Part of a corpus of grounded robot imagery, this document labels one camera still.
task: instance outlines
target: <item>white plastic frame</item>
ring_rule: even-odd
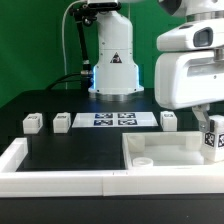
[[[0,157],[0,197],[224,193],[223,166],[15,172],[26,155],[27,140],[19,138]]]

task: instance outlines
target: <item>white cube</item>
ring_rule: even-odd
[[[174,112],[160,112],[160,124],[163,128],[163,131],[177,131],[177,117]]]
[[[58,113],[53,120],[54,133],[67,133],[71,126],[70,113]]]
[[[40,113],[29,114],[23,120],[24,134],[37,134],[43,126],[43,116]]]

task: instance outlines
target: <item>blue light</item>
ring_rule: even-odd
[[[93,67],[93,89],[96,89],[96,66]]]
[[[137,82],[137,88],[139,88],[140,85],[139,85],[139,67],[138,67],[138,65],[137,65],[137,80],[136,80],[136,82]]]

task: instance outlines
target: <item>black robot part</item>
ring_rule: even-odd
[[[180,8],[182,0],[157,0],[158,4],[170,15]]]

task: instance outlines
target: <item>green background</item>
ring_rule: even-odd
[[[45,89],[64,75],[61,23],[69,0],[2,0],[0,10],[0,107],[26,90]],[[183,23],[167,15],[156,0],[130,5],[134,27],[134,60],[140,82],[153,87],[158,35]],[[128,4],[120,11],[128,16]],[[85,28],[91,63],[98,61],[97,25]],[[66,19],[68,73],[82,68],[74,19]]]

